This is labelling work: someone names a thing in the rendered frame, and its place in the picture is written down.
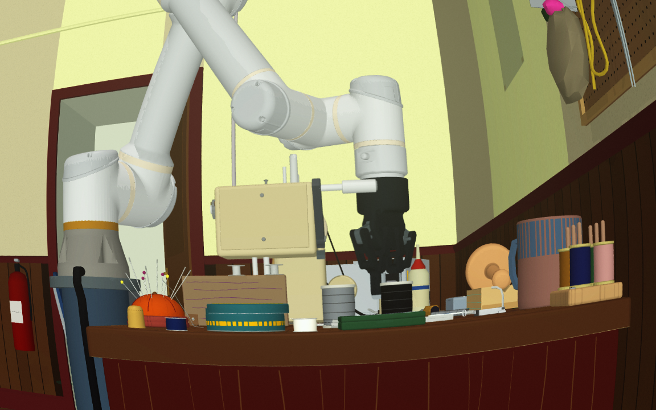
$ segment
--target wooden tabletop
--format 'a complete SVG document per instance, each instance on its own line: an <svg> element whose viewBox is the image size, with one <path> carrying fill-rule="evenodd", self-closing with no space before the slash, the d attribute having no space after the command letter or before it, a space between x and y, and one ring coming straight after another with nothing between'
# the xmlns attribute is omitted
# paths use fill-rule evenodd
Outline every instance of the wooden tabletop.
<svg viewBox="0 0 656 410"><path fill-rule="evenodd" d="M580 306L510 309L489 316L375 330L228 333L190 327L88 327L95 358L216 366L330 366L439 358L580 337L630 324L630 298Z"/></svg>

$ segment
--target orange pincushion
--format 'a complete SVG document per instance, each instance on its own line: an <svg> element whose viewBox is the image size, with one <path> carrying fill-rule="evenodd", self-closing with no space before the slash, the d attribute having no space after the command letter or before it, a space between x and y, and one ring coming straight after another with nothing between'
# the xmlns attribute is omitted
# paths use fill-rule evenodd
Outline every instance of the orange pincushion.
<svg viewBox="0 0 656 410"><path fill-rule="evenodd" d="M140 306L143 316L184 317L184 309L175 303L169 296L159 295L154 292L143 295L133 302L132 306Z"/></svg>

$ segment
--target fire extinguisher label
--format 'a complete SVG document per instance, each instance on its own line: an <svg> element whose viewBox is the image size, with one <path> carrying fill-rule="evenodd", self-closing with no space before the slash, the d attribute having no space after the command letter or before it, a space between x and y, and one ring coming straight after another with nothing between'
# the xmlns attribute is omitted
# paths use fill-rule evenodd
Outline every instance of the fire extinguisher label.
<svg viewBox="0 0 656 410"><path fill-rule="evenodd" d="M24 316L22 316L22 302L10 301L10 312L12 323L24 323Z"/></svg>

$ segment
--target workbench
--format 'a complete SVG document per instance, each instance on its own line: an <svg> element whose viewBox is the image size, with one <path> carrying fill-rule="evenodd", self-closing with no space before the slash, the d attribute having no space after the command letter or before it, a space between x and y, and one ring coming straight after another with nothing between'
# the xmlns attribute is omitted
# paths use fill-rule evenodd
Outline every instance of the workbench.
<svg viewBox="0 0 656 410"><path fill-rule="evenodd" d="M88 328L110 408L611 408L630 298L376 330Z"/></svg>

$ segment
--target glue bottle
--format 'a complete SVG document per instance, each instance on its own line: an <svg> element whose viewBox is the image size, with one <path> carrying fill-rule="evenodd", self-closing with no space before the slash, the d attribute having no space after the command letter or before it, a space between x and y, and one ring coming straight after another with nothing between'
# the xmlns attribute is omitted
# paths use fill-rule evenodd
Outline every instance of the glue bottle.
<svg viewBox="0 0 656 410"><path fill-rule="evenodd" d="M409 271L409 280L412 284L412 311L424 310L429 306L429 271L421 261L419 247L417 257Z"/></svg>

